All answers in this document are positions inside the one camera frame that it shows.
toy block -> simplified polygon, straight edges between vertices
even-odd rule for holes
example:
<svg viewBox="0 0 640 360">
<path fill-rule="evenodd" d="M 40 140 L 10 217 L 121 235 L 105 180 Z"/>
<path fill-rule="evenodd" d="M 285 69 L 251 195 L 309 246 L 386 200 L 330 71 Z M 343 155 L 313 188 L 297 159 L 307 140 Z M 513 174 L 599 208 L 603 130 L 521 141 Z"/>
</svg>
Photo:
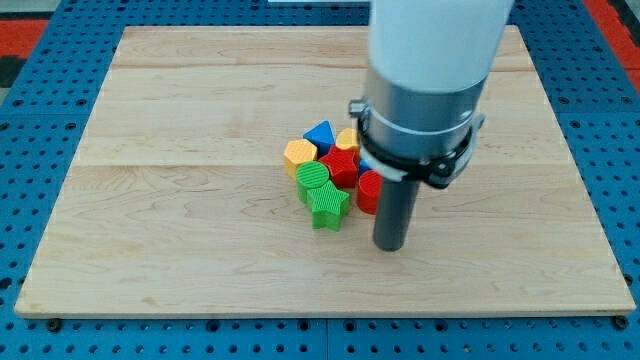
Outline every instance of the toy block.
<svg viewBox="0 0 640 360">
<path fill-rule="evenodd" d="M 378 199 L 382 189 L 382 176 L 373 170 L 366 171 L 358 179 L 358 197 L 356 203 L 363 212 L 375 215 L 378 211 Z"/>
<path fill-rule="evenodd" d="M 331 147 L 329 153 L 318 161 L 323 163 L 331 175 L 331 181 L 339 188 L 354 188 L 358 180 L 358 167 L 356 166 L 357 152 L 340 150 Z"/>
<path fill-rule="evenodd" d="M 338 190 L 327 181 L 319 188 L 311 189 L 307 193 L 307 206 L 311 210 L 312 227 L 320 229 L 327 227 L 340 231 L 342 218 L 349 213 L 349 193 Z"/>
<path fill-rule="evenodd" d="M 336 147 L 340 150 L 358 151 L 358 133 L 355 129 L 347 128 L 338 134 L 336 138 Z"/>
<path fill-rule="evenodd" d="M 287 174 L 296 179 L 296 171 L 300 165 L 314 161 L 318 157 L 318 148 L 309 140 L 293 140 L 289 141 L 284 149 L 284 168 Z"/>
<path fill-rule="evenodd" d="M 298 198 L 307 203 L 307 192 L 317 189 L 329 181 L 329 169 L 317 161 L 309 161 L 302 164 L 296 173 L 298 184 Z"/>
<path fill-rule="evenodd" d="M 331 124 L 326 120 L 307 131 L 302 137 L 318 148 L 318 157 L 327 155 L 331 146 L 336 143 Z"/>
<path fill-rule="evenodd" d="M 360 164 L 358 166 L 358 176 L 362 176 L 362 174 L 366 173 L 369 170 L 371 170 L 371 166 L 369 166 L 369 164 L 367 164 L 367 162 L 363 159 L 360 159 Z"/>
</svg>

yellow hexagon block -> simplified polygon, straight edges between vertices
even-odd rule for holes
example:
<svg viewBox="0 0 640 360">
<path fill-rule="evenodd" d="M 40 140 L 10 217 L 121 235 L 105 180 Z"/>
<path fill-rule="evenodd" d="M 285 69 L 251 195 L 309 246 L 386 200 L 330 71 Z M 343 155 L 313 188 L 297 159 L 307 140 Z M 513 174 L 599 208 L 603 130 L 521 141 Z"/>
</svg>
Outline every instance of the yellow hexagon block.
<svg viewBox="0 0 640 360">
<path fill-rule="evenodd" d="M 284 149 L 284 169 L 293 179 L 296 179 L 296 171 L 300 165 L 307 161 L 313 161 L 318 157 L 318 148 L 309 140 L 300 139 L 289 141 Z"/>
<path fill-rule="evenodd" d="M 336 147 L 340 150 L 358 151 L 358 133 L 356 130 L 352 128 L 342 130 L 336 138 Z"/>
</svg>

green star block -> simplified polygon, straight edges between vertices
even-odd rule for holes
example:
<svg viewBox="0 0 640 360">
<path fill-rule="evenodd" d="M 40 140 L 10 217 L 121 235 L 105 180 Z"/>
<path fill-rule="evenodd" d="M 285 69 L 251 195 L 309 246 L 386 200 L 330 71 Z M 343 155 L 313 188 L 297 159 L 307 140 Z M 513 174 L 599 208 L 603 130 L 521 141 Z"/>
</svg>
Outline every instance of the green star block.
<svg viewBox="0 0 640 360">
<path fill-rule="evenodd" d="M 307 206 L 311 209 L 312 227 L 320 229 L 328 227 L 334 231 L 340 231 L 340 222 L 349 212 L 349 199 L 351 195 L 338 190 L 336 186 L 327 181 L 319 188 L 307 192 Z"/>
<path fill-rule="evenodd" d="M 307 191 L 316 189 L 329 181 L 329 169 L 323 163 L 309 161 L 298 168 L 296 183 L 298 184 L 298 198 L 307 203 Z"/>
</svg>

blue pegboard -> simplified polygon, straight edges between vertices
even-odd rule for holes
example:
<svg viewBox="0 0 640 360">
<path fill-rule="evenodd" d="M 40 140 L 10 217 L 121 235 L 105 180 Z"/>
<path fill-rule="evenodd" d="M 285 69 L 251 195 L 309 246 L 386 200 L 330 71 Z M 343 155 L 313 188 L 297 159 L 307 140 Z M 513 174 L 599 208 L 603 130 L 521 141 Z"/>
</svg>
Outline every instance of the blue pegboard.
<svg viewBox="0 0 640 360">
<path fill-rule="evenodd" d="M 13 305 L 126 25 L 365 25 L 367 6 L 64 0 L 0 108 L 0 358 L 635 358 L 628 318 L 27 321 Z M 622 271 L 640 282 L 640 100 L 583 4 L 520 27 Z"/>
</svg>

wooden table surface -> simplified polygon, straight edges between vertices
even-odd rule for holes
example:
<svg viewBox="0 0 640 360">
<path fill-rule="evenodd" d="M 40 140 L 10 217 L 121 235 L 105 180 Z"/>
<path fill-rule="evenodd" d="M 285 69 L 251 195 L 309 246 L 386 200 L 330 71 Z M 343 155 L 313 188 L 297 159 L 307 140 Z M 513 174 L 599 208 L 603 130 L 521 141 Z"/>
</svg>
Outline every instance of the wooden table surface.
<svg viewBox="0 0 640 360">
<path fill-rule="evenodd" d="M 485 317 L 635 308 L 519 32 L 471 165 L 396 253 L 312 230 L 287 141 L 351 125 L 367 29 L 126 29 L 23 285 L 34 318 Z"/>
</svg>

